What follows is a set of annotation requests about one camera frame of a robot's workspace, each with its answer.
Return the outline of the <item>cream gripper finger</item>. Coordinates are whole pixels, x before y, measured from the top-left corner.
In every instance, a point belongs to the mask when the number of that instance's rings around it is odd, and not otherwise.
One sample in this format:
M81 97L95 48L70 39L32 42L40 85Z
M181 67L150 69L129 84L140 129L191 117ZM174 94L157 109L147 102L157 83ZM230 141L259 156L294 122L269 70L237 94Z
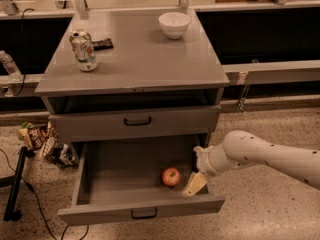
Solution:
M207 185L207 177L200 172L192 172L187 185L182 191L183 197L193 197Z

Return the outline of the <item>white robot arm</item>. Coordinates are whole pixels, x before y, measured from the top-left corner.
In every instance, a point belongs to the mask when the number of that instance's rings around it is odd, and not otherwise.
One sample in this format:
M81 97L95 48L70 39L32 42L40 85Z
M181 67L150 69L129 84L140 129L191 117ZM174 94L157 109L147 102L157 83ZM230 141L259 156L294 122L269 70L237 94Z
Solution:
M315 189L320 189L320 151L267 142L249 132L229 132L216 146L196 146L196 168L182 191L192 197L208 181L228 170L266 165Z

